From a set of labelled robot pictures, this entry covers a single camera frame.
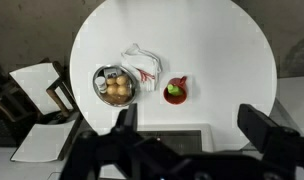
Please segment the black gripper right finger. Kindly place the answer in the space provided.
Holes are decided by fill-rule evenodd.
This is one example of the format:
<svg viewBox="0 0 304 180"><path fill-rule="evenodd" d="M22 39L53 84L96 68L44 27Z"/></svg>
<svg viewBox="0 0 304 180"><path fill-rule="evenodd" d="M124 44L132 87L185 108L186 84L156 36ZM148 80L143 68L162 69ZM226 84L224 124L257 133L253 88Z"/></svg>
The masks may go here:
<svg viewBox="0 0 304 180"><path fill-rule="evenodd" d="M289 127L280 126L250 104L241 104L237 125L246 138L263 155L264 161L280 162L299 159L296 138L300 134Z"/></svg>

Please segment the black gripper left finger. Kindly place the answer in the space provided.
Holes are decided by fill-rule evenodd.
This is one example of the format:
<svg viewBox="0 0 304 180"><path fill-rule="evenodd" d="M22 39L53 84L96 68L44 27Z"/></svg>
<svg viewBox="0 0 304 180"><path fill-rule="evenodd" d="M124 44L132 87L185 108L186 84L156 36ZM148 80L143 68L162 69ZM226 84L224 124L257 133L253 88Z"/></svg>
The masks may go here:
<svg viewBox="0 0 304 180"><path fill-rule="evenodd" d="M137 104L130 104L127 109L122 109L119 112L113 132L125 133L125 132L136 132L137 131Z"/></svg>

